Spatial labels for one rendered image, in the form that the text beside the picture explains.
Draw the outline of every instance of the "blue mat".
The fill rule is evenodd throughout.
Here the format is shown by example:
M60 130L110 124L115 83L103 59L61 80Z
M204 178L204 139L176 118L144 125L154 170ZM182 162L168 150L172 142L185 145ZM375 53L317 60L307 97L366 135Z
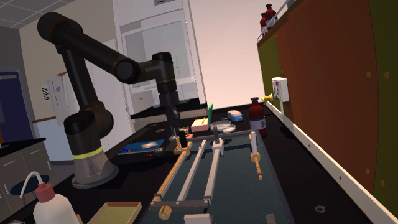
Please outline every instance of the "blue mat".
M143 144L148 144L151 142L156 142L157 146L150 147L147 149L143 149L141 145ZM125 150L120 150L118 152L118 155L125 155L125 154L133 154L133 153L139 153L139 152L152 152L153 150L159 148L164 142L164 139L162 140L156 140L156 141L147 141L147 142L138 142L138 143L130 143L127 144L127 146L124 146L123 149L130 150L130 152L127 152Z

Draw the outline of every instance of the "robotic arm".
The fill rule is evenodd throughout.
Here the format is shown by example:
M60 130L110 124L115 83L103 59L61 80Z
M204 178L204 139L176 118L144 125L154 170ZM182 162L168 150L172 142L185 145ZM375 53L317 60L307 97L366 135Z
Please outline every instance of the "robotic arm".
M160 52L147 62L135 62L119 52L85 35L81 26L56 12L44 14L38 21L39 35L56 46L62 55L73 90L80 105L77 114L64 121L65 133L75 160L76 188L101 185L118 174L104 154L100 139L113 128L112 114L98 100L84 59L114 75L119 81L134 84L156 79L160 105L166 107L166 117L177 136L180 113L177 83L172 56Z

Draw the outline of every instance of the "white label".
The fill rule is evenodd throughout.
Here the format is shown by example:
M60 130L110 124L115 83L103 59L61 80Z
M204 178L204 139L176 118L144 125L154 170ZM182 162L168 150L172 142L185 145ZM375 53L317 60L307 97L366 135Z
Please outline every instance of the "white label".
M257 121L250 121L250 129L253 130L262 130L266 128L266 118L262 118L261 120Z

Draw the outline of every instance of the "door frame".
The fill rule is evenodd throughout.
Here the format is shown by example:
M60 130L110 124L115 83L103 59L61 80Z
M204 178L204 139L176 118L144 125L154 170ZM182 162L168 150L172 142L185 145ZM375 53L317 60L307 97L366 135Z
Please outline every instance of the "door frame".
M27 119L29 120L30 130L32 131L33 138L37 138L35 129L32 121L35 120L35 114L33 113L32 101L30 100L29 89L27 87L27 80L25 71L22 71L20 67L0 67L0 72L17 72L19 76L19 83L21 84L22 97L24 98L25 110L27 113Z

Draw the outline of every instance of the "lab bench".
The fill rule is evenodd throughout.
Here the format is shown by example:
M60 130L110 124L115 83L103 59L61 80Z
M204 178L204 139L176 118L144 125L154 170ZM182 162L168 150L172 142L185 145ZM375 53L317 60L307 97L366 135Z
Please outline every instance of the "lab bench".
M19 195L12 195L11 189L25 181L33 171L48 175L49 184L58 182L52 170L50 159L44 145L45 138L5 142L0 148L0 221L24 207ZM35 200L32 192L25 194L26 204Z
M243 105L214 110L212 122L227 118L229 110L238 110L243 115L243 121L233 123L236 125L235 131L250 130L249 107L250 105ZM268 108L264 107L264 112L267 126L267 136L262 138L264 148L280 182L293 221L297 224L371 223L289 129ZM182 119L181 124L184 127L191 126L194 120L200 118L203 117ZM193 134L194 137L201 137L213 135L213 132L200 131ZM119 167L119 174L113 180L92 189L75 189L71 184L73 178L71 175L56 185L54 191L69 199L83 223L88 223L106 202L140 202L142 209L134 223L143 223L149 215L148 208L154 199L154 194L158 192L179 157L172 152L176 142L170 142L170 136L171 130L167 122L148 124L106 152L109 160ZM147 152L117 155L128 143L160 139L164 139L161 147L165 147L168 151L163 156L155 157ZM34 224L33 211L36 203L37 200L34 200L3 223L19 220L26 224ZM319 205L325 207L326 212L316 211L315 208ZM217 222L216 213L211 215L214 215L215 223L221 224Z

